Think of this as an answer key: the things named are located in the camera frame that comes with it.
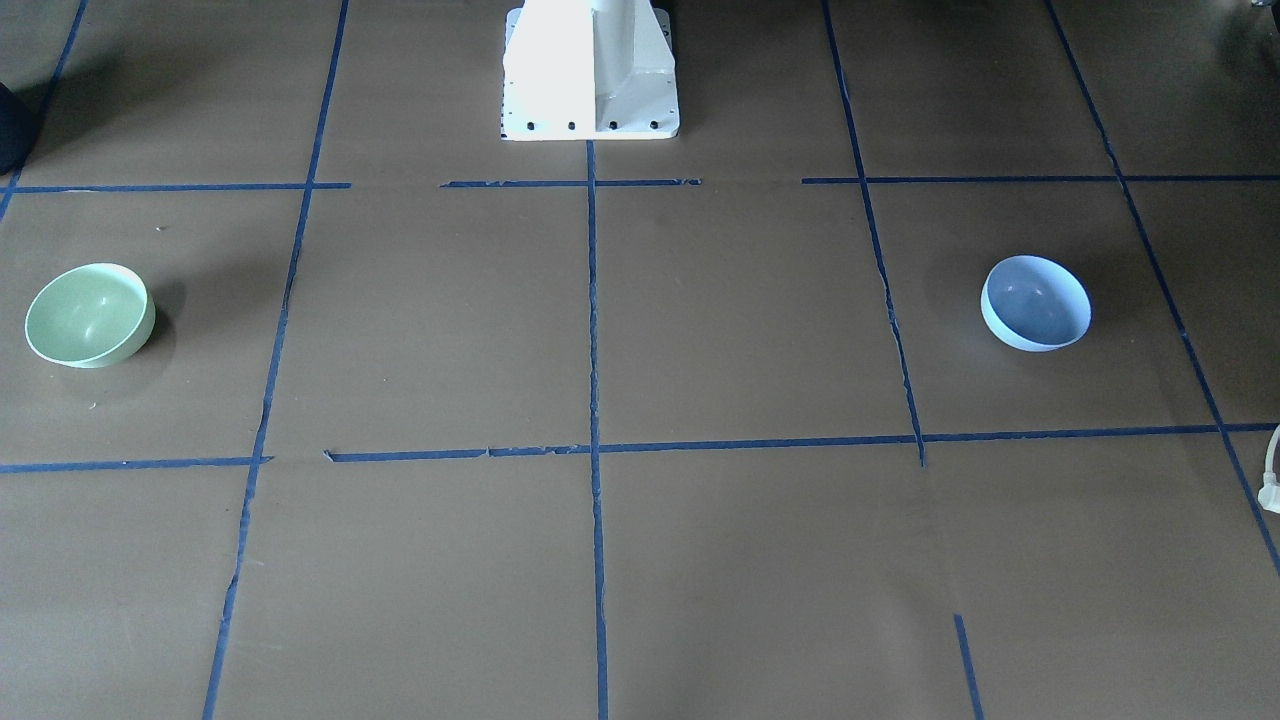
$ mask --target white cable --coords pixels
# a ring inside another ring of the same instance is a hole
[[[1276,443],[1280,442],[1280,425],[1271,433],[1267,445],[1267,464],[1262,471],[1262,489],[1258,491],[1258,505],[1263,510],[1280,512],[1280,484],[1276,484]]]

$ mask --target bowl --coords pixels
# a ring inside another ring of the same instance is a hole
[[[133,270],[93,263],[45,286],[27,310],[27,345],[70,368],[105,368],[137,352],[155,328],[156,306]]]
[[[982,318],[1006,345],[1044,352],[1084,337],[1093,307],[1070,270],[1036,255],[1015,255],[987,275]]]

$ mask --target green bowl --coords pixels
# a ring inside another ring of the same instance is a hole
[[[151,337],[156,306],[133,270],[82,265],[54,278],[27,310],[27,345],[50,363],[105,368]]]

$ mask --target black object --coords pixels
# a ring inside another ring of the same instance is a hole
[[[8,173],[31,152],[36,143],[36,117],[0,83],[0,173]]]

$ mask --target blue tape line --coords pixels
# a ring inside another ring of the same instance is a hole
[[[241,571],[244,566],[244,548],[248,543],[250,506],[257,495],[259,470],[262,466],[262,452],[266,445],[266,429],[271,421],[271,404],[275,396],[275,380],[280,372],[280,356],[284,352],[284,333],[289,323],[289,297],[293,293],[293,281],[298,272],[298,258],[302,252],[302,238],[306,234],[307,215],[311,211],[311,193],[315,190],[316,168],[320,164],[320,149],[324,143],[325,122],[329,117],[329,102],[333,99],[333,85],[338,76],[338,56],[342,53],[342,38],[347,27],[347,8],[351,0],[342,0],[338,13],[338,31],[333,40],[333,53],[329,56],[329,77],[325,81],[324,97],[320,101],[320,117],[316,120],[315,142],[311,149],[311,167],[307,170],[306,188],[302,191],[302,208],[298,210],[298,227],[293,236],[293,252],[289,256],[289,273],[284,281],[284,293],[280,300],[280,314],[275,325],[275,342],[271,347],[271,364],[266,373],[266,388],[262,392],[262,420],[253,439],[253,457],[244,483],[244,503],[241,506],[239,537],[236,544],[236,570],[227,585],[223,600],[223,615],[218,625],[218,646],[209,671],[209,689],[205,693],[204,720],[214,720],[218,703],[218,688],[221,684],[223,664],[227,660],[227,643],[230,637],[232,616],[236,611],[236,594],[239,589]]]
[[[174,457],[165,460],[87,460],[79,462],[18,462],[0,465],[0,475],[18,473],[78,473],[87,470],[155,470],[163,468],[243,468],[252,457]]]
[[[500,187],[586,187],[586,181],[451,181],[440,187],[448,190],[488,190]]]
[[[1174,293],[1169,287],[1165,273],[1160,268],[1160,260],[1156,258],[1156,249],[1151,243],[1151,237],[1147,234],[1147,225],[1142,222],[1142,214],[1138,213],[1138,205],[1134,202],[1133,193],[1129,191],[1129,182],[1125,178],[1124,170],[1120,168],[1120,159],[1116,156],[1115,147],[1111,145],[1111,137],[1107,135],[1107,129],[1102,123],[1102,115],[1098,113],[1098,106],[1093,101],[1093,94],[1089,92],[1089,86],[1084,81],[1084,73],[1080,72],[1080,65],[1075,60],[1075,53],[1071,50],[1071,44],[1066,38],[1066,29],[1062,27],[1062,22],[1057,17],[1057,10],[1053,8],[1053,0],[1044,0],[1044,8],[1048,10],[1050,19],[1053,20],[1053,28],[1057,31],[1057,37],[1062,42],[1062,50],[1066,53],[1066,59],[1071,64],[1071,72],[1075,73],[1075,81],[1080,86],[1080,94],[1084,95],[1084,101],[1089,106],[1089,114],[1093,117],[1093,123],[1098,128],[1098,135],[1101,136],[1102,145],[1106,149],[1107,159],[1111,160],[1111,167],[1115,170],[1116,179],[1120,181],[1120,190],[1124,192],[1125,202],[1129,205],[1129,214],[1133,215],[1134,225],[1138,228],[1138,237],[1142,240],[1142,246],[1147,252],[1147,260],[1151,263],[1151,270],[1156,275],[1156,281],[1160,284],[1160,292],[1165,296],[1165,304],[1169,306],[1169,314],[1172,316],[1174,324],[1178,328],[1178,334],[1183,340],[1183,347],[1187,350],[1187,357],[1192,363],[1192,369],[1196,370],[1196,379],[1199,382],[1201,391],[1204,393],[1204,401],[1208,404],[1210,413],[1213,416],[1213,425],[1222,437],[1222,445],[1226,448],[1228,456],[1231,459],[1231,465],[1235,468],[1240,489],[1244,492],[1244,498],[1249,503],[1249,510],[1253,512],[1253,520],[1258,527],[1258,533],[1262,536],[1262,542],[1267,548],[1267,553],[1271,556],[1271,565],[1276,574],[1280,575],[1280,553],[1277,553],[1275,541],[1271,538],[1271,530],[1267,529],[1266,520],[1262,518],[1262,509],[1258,507],[1258,501],[1253,495],[1253,487],[1249,484],[1248,479],[1244,477],[1244,470],[1240,468],[1239,459],[1235,455],[1235,447],[1231,445],[1231,437],[1226,429],[1226,423],[1222,421],[1222,414],[1217,407],[1217,401],[1213,398],[1213,391],[1208,386],[1208,378],[1204,375],[1204,368],[1201,365],[1199,356],[1196,354],[1196,346],[1192,343],[1190,334],[1187,332],[1187,324],[1183,322],[1183,315],[1179,313],[1178,304],[1174,301]]]
[[[1115,181],[1115,176],[886,176],[867,178],[867,182],[872,184],[989,184]]]
[[[978,676],[973,671],[973,655],[969,652],[969,633],[964,629],[964,618],[955,615],[956,641],[960,642],[960,659],[964,661],[964,676],[969,683],[969,702],[973,703],[973,720],[983,720],[982,694],[978,693]]]
[[[1277,182],[1280,176],[1125,176],[1129,182]],[[800,178],[801,184],[859,184],[859,178]],[[983,184],[1036,182],[1116,182],[1115,176],[883,176],[869,184]]]
[[[709,439],[691,442],[625,442],[602,445],[600,452],[667,452],[680,450],[758,450],[767,447],[847,447],[914,445],[915,436],[819,437],[778,439]]]
[[[468,450],[411,450],[406,452],[332,452],[324,451],[330,462],[399,462],[403,460],[454,460],[460,457],[484,457],[483,447]]]
[[[1277,182],[1280,176],[1125,176],[1129,182]]]
[[[88,0],[81,0],[79,6],[76,8],[76,18],[72,20],[72,28],[67,32],[67,42],[63,44],[63,53],[58,56],[58,64],[54,65],[54,74],[50,76],[49,87],[45,88],[45,96],[40,101],[40,110],[36,111],[36,124],[41,129],[44,129],[45,118],[49,117],[49,108],[54,102],[54,90],[58,88],[59,81],[63,79],[63,72],[67,69],[67,58],[70,56],[72,46],[76,45],[76,37],[79,36],[86,8],[88,8]],[[9,174],[9,183],[5,186],[4,197],[0,197],[0,220],[4,220],[5,214],[9,211],[9,202],[13,201],[14,188],[18,187],[18,181],[22,178],[22,170],[26,165],[27,159],[23,158],[18,163],[18,167]]]
[[[530,457],[541,455],[585,455],[585,445],[548,445],[531,447],[470,447],[462,450],[410,450],[401,452],[333,452],[325,450],[330,462],[397,462],[402,460],[457,460],[472,457]]]
[[[703,184],[701,178],[634,179],[634,181],[595,181],[596,187],[675,187],[681,184]]]
[[[888,313],[890,329],[893,331],[893,342],[897,345],[897,360],[902,368],[902,389],[906,392],[906,409],[911,414],[911,429],[915,433],[916,451],[920,455],[920,466],[928,464],[924,452],[924,437],[920,432],[920,415],[915,407],[915,392],[911,389],[911,373],[906,366],[906,350],[902,347],[902,331],[899,327],[897,311],[893,309],[893,291],[890,290],[888,269],[884,266],[884,252],[879,242],[879,231],[876,227],[876,210],[872,208],[872,191],[867,184],[867,168],[863,167],[863,152],[858,145],[858,128],[854,124],[854,106],[849,97],[849,82],[845,78],[845,67],[840,60],[840,46],[836,42],[836,26],[831,19],[831,3],[822,0],[822,14],[827,23],[827,42],[831,45],[831,61],[836,68],[836,81],[840,85],[840,101],[845,108],[845,122],[849,124],[849,142],[854,150],[854,165],[858,168],[859,187],[863,193],[863,208],[867,211],[867,225],[872,233],[872,249],[876,251],[876,269],[879,272],[881,282],[884,283],[884,310]]]
[[[1276,424],[1235,424],[1225,425],[1229,432],[1271,432]],[[929,433],[923,436],[925,443],[933,442],[991,442],[1019,439],[1053,438],[1106,438],[1106,437],[1155,437],[1217,433],[1217,425],[1143,425],[1133,428],[1073,428],[1057,430],[996,430],[986,433]],[[627,452],[668,452],[699,450],[760,450],[778,447],[854,447],[868,445],[914,445],[914,434],[896,436],[844,436],[844,437],[800,437],[800,438],[759,438],[759,439],[708,439],[708,441],[669,441],[669,442],[617,442],[600,443],[602,455]],[[590,445],[547,445],[526,447],[475,447],[460,450],[411,450],[392,452],[333,452],[323,451],[333,462],[392,462],[398,460],[449,460],[471,457],[517,457],[547,455],[586,455]]]
[[[440,187],[447,190],[493,190],[503,187],[588,187],[593,181],[451,181]],[[594,181],[595,187],[675,187],[682,184],[703,184],[700,178],[671,179],[618,179]]]
[[[37,184],[17,187],[18,195],[37,195],[51,192],[225,192],[257,190],[349,190],[349,182],[317,182],[310,186],[305,182],[241,182],[209,184]]]
[[[539,455],[586,455],[591,452],[589,445],[548,445],[535,447],[490,447],[489,457],[526,457]]]
[[[992,433],[932,433],[924,442],[988,442],[995,439],[1050,439],[1088,437],[1149,437],[1216,433],[1217,425],[1160,425],[1144,428],[1080,428],[1068,430],[1005,430]]]
[[[1222,425],[1229,433],[1270,433],[1280,425],[1280,420],[1275,423],[1228,423]]]
[[[591,338],[591,518],[595,555],[595,683],[599,720],[609,720],[609,653],[604,624],[604,510],[600,503],[600,373],[599,373],[599,296],[595,263],[595,142],[586,142],[586,266]]]

